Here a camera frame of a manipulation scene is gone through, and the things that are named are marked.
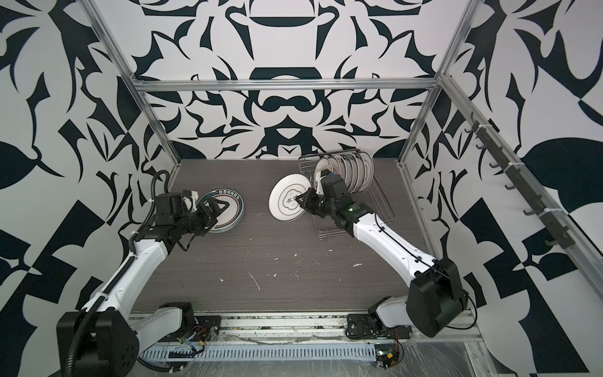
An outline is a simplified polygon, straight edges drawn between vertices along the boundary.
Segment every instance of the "black cable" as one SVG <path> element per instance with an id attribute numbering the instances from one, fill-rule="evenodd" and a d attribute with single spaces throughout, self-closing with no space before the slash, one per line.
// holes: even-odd
<path id="1" fill-rule="evenodd" d="M 176 241 L 176 243 L 180 246 L 180 248 L 182 249 L 182 251 L 186 252 L 186 251 L 188 251 L 188 248 L 191 245 L 192 240 L 195 239 L 196 236 L 197 236 L 196 234 L 192 235 L 191 239 L 189 240 L 188 245 L 186 245 L 186 248 L 184 246 L 182 246 L 182 244 L 180 243 L 180 241 Z"/>
<path id="2" fill-rule="evenodd" d="M 369 335 L 374 336 L 374 334 L 371 334 L 369 332 L 364 332 L 361 335 L 350 335 L 349 334 L 349 330 L 350 329 L 346 328 L 345 331 L 344 331 L 344 334 L 345 334 L 346 337 L 348 337 L 348 338 L 350 338 L 352 340 L 360 340 L 360 339 L 362 339 L 362 337 L 367 337 Z"/>
<path id="3" fill-rule="evenodd" d="M 153 175 L 153 179 L 151 179 L 151 208 L 149 208 L 149 213 L 147 214 L 147 217 L 144 219 L 144 221 L 140 224 L 140 227 L 138 228 L 137 232 L 140 232 L 142 230 L 142 228 L 147 226 L 147 223 L 153 216 L 153 212 L 155 212 L 155 183 L 157 182 L 157 179 L 159 178 L 159 176 L 161 176 L 161 174 L 165 174 L 165 182 L 163 183 L 163 191 L 168 192 L 169 171 L 160 170 L 160 171 L 156 172 Z"/>
<path id="4" fill-rule="evenodd" d="M 469 292 L 467 292 L 461 286 L 459 286 L 457 283 L 455 283 L 450 277 L 448 277 L 448 276 L 444 275 L 442 272 L 436 270 L 433 266 L 430 266 L 427 263 L 423 262 L 423 259 L 421 257 L 418 257 L 415 254 L 411 253 L 410 250 L 408 250 L 401 243 L 399 243 L 397 239 L 393 238 L 388 232 L 386 232 L 384 227 L 380 227 L 379 226 L 379 222 L 377 221 L 377 212 L 375 212 L 375 224 L 379 228 L 380 232 L 383 232 L 386 236 L 388 236 L 391 239 L 393 239 L 394 242 L 397 243 L 402 249 L 404 249 L 405 252 L 409 253 L 415 259 L 415 261 L 421 262 L 422 264 L 425 264 L 425 266 L 429 267 L 431 270 L 433 270 L 433 271 L 437 272 L 438 274 L 444 276 L 451 283 L 453 283 L 454 285 L 456 285 L 457 288 L 459 288 L 461 291 L 463 291 L 465 293 L 466 298 L 468 298 L 469 301 L 471 301 L 471 304 L 473 305 L 473 309 L 475 310 L 475 318 L 473 319 L 473 323 L 471 324 L 471 326 L 464 327 L 464 328 L 454 328 L 454 327 L 451 327 L 451 326 L 446 326 L 446 327 L 449 328 L 449 329 L 456 329 L 456 330 L 469 330 L 470 328 L 474 327 L 475 324 L 478 322 L 478 307 L 475 305 L 475 302 L 473 302 L 473 299 L 469 295 Z"/>
<path id="5" fill-rule="evenodd" d="M 198 351 L 193 351 L 191 353 L 178 353 L 178 352 L 170 352 L 168 354 L 169 358 L 192 358 L 197 356 L 199 353 L 202 353 L 203 351 L 205 351 L 205 346 L 202 344 L 201 345 L 201 349 Z"/>
<path id="6" fill-rule="evenodd" d="M 154 372 L 162 372 L 162 373 L 169 373 L 170 371 L 172 372 L 178 372 L 180 371 L 180 367 L 176 368 L 176 367 L 162 367 L 162 366 L 158 366 L 158 365 L 153 365 L 149 362 L 147 362 L 146 360 L 144 360 L 141 357 L 138 357 L 136 359 L 136 361 L 138 361 L 141 365 L 143 365 L 146 368 L 149 368 L 150 370 L 154 371 Z"/>
<path id="7" fill-rule="evenodd" d="M 400 340 L 397 339 L 396 342 L 398 342 L 400 344 L 400 349 L 402 350 L 402 353 L 400 354 L 400 356 L 398 357 L 398 360 L 396 361 L 396 364 L 397 364 L 404 359 L 404 347 L 402 346 L 402 343 L 400 343 Z"/>
<path id="8" fill-rule="evenodd" d="M 67 359 L 65 361 L 65 377 L 71 377 L 73 375 L 73 368 L 75 365 L 75 359 L 77 359 L 77 353 L 80 348 L 81 340 L 84 338 L 84 333 L 88 330 L 88 326 L 90 326 L 90 320 L 92 319 L 92 315 L 96 312 L 99 306 L 105 301 L 105 297 L 101 296 L 94 301 L 90 310 L 84 315 L 84 319 L 81 320 L 80 325 L 75 331 L 75 335 L 71 340 L 71 345 L 69 346 L 69 352 L 67 353 Z"/>
<path id="9" fill-rule="evenodd" d="M 104 294 L 111 293 L 111 290 L 115 288 L 115 286 L 117 285 L 117 283 L 119 282 L 121 277 L 126 273 L 126 271 L 128 271 L 128 269 L 130 268 L 132 263 L 134 263 L 135 260 L 136 260 L 135 256 L 131 256 L 128 258 L 128 260 L 125 262 L 125 264 L 121 268 L 121 270 L 119 272 L 117 272 L 117 275 L 115 275 L 113 280 L 111 280 L 111 282 L 109 282 L 109 284 L 107 285 L 107 288 L 105 288 L 105 290 L 103 291 Z"/>

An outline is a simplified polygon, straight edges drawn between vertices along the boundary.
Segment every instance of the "plate with printed logo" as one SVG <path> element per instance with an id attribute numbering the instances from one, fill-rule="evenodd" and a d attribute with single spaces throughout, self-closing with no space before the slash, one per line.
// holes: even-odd
<path id="1" fill-rule="evenodd" d="M 243 219 L 245 207 L 241 195 L 231 189 L 217 189 L 208 192 L 201 198 L 201 203 L 205 203 L 208 198 L 214 198 L 218 203 L 218 207 L 224 208 L 228 206 L 218 216 L 218 223 L 209 230 L 209 233 L 223 233 L 234 228 Z"/>

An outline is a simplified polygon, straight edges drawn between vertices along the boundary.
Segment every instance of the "white plate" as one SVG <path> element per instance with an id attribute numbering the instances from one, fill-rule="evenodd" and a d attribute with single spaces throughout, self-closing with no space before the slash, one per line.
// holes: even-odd
<path id="1" fill-rule="evenodd" d="M 352 153 L 347 153 L 346 156 L 350 159 L 350 164 L 352 166 L 352 180 L 350 181 L 350 186 L 347 188 L 350 193 L 354 192 L 354 188 L 358 183 L 358 163 L 356 161 L 356 157 Z"/>
<path id="2" fill-rule="evenodd" d="M 305 210 L 300 207 L 296 196 L 310 188 L 310 181 L 301 174 L 286 176 L 274 185 L 268 199 L 268 208 L 275 219 L 291 221 L 301 216 Z"/>
<path id="3" fill-rule="evenodd" d="M 328 158 L 322 157 L 320 160 L 318 160 L 316 167 L 314 168 L 314 189 L 318 190 L 318 178 L 320 177 L 320 173 L 323 170 L 333 171 L 332 169 L 333 167 L 331 166 L 331 162 Z"/>
<path id="4" fill-rule="evenodd" d="M 364 182 L 362 183 L 362 187 L 360 187 L 360 191 L 364 191 L 364 190 L 368 189 L 368 187 L 373 182 L 373 173 L 374 173 L 373 159 L 366 152 L 360 152 L 360 156 L 362 157 L 362 161 L 364 161 L 364 166 L 365 166 L 365 170 L 364 170 L 365 177 L 364 177 Z"/>
<path id="5" fill-rule="evenodd" d="M 356 187 L 354 187 L 354 192 L 359 192 L 362 188 L 362 184 L 364 183 L 364 174 L 366 172 L 366 169 L 364 168 L 364 161 L 362 160 L 362 157 L 360 156 L 360 154 L 358 154 L 358 152 L 354 152 L 354 157 L 356 158 L 356 162 L 358 163 L 358 183 L 356 184 Z"/>
<path id="6" fill-rule="evenodd" d="M 343 179 L 344 181 L 346 180 L 346 165 L 343 162 L 343 158 L 341 158 L 341 156 L 337 155 L 334 156 L 335 160 L 337 161 L 337 164 L 339 165 L 339 176 L 341 177 L 341 179 Z"/>
<path id="7" fill-rule="evenodd" d="M 350 158 L 345 154 L 340 154 L 340 156 L 346 169 L 346 176 L 342 178 L 346 183 L 346 187 L 350 187 L 350 183 L 352 182 L 352 163 L 350 162 Z"/>
<path id="8" fill-rule="evenodd" d="M 327 157 L 329 162 L 331 163 L 331 172 L 335 173 L 335 174 L 339 174 L 340 170 L 339 170 L 339 163 L 337 162 L 337 159 L 333 156 L 328 156 Z"/>

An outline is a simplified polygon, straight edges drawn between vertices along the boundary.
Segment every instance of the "plate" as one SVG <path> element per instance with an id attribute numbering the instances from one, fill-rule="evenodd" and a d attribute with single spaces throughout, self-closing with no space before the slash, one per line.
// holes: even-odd
<path id="1" fill-rule="evenodd" d="M 318 179 L 320 177 L 320 174 L 323 170 L 329 170 L 332 171 L 332 167 L 331 167 L 331 162 L 329 161 L 329 159 L 327 157 L 322 157 L 320 160 L 318 160 L 318 162 L 316 163 L 316 167 L 314 168 L 314 188 L 318 191 L 318 181 L 320 179 Z"/>
<path id="2" fill-rule="evenodd" d="M 358 182 L 356 184 L 356 187 L 354 187 L 353 192 L 359 192 L 362 188 L 362 184 L 364 183 L 366 169 L 364 167 L 364 161 L 362 160 L 360 154 L 358 154 L 358 152 L 354 152 L 353 156 L 356 158 L 356 162 L 358 163 Z"/>
<path id="3" fill-rule="evenodd" d="M 350 183 L 352 182 L 352 163 L 350 162 L 350 158 L 345 154 L 340 154 L 341 160 L 343 161 L 344 168 L 346 169 L 346 176 L 342 177 L 346 183 L 346 187 L 350 187 Z"/>
<path id="4" fill-rule="evenodd" d="M 343 179 L 345 181 L 346 180 L 346 165 L 343 162 L 343 158 L 339 155 L 334 156 L 334 158 L 337 161 L 337 164 L 339 165 L 339 176 L 341 177 L 341 179 Z"/>
<path id="5" fill-rule="evenodd" d="M 356 184 L 358 183 L 358 162 L 352 153 L 347 153 L 346 156 L 350 159 L 350 164 L 352 166 L 352 179 L 350 181 L 350 186 L 347 188 L 348 191 L 352 193 L 356 187 Z"/>
<path id="6" fill-rule="evenodd" d="M 295 220 L 305 210 L 300 207 L 295 197 L 302 195 L 310 188 L 310 181 L 301 174 L 286 176 L 274 185 L 268 199 L 270 214 L 280 221 Z"/>
<path id="7" fill-rule="evenodd" d="M 337 162 L 337 159 L 333 156 L 328 156 L 327 159 L 329 160 L 330 164 L 331 164 L 331 172 L 335 173 L 335 174 L 339 174 L 340 170 L 339 170 L 339 163 Z"/>
<path id="8" fill-rule="evenodd" d="M 218 202 L 220 208 L 223 208 L 226 204 L 228 204 L 228 208 L 218 216 L 218 223 L 209 230 L 209 233 L 226 232 L 241 222 L 245 213 L 245 207 L 243 199 L 238 192 L 231 189 L 217 189 L 205 194 L 200 202 L 205 203 L 210 197 Z"/>
<path id="9" fill-rule="evenodd" d="M 368 189 L 368 187 L 373 182 L 373 173 L 374 173 L 373 159 L 366 152 L 360 152 L 360 157 L 362 158 L 362 161 L 364 161 L 364 165 L 365 165 L 364 182 L 362 183 L 362 187 L 360 187 L 360 191 L 364 191 L 364 190 Z"/>

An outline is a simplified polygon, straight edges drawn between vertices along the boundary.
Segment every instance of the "plastic wrap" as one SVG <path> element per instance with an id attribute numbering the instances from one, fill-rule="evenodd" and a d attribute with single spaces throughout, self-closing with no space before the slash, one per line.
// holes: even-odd
<path id="1" fill-rule="evenodd" d="M 294 361 L 192 361 L 182 371 L 174 371 L 171 374 L 187 377 L 465 377 L 475 375 L 470 355 L 464 343 L 409 342 L 409 344 L 404 343 L 403 348 L 404 357 L 402 360 L 388 370 L 377 367 L 374 361 L 338 360 L 337 358 L 333 358 L 332 360 Z M 165 377 L 168 376 L 168 373 L 154 372 L 137 363 L 128 376 Z"/>

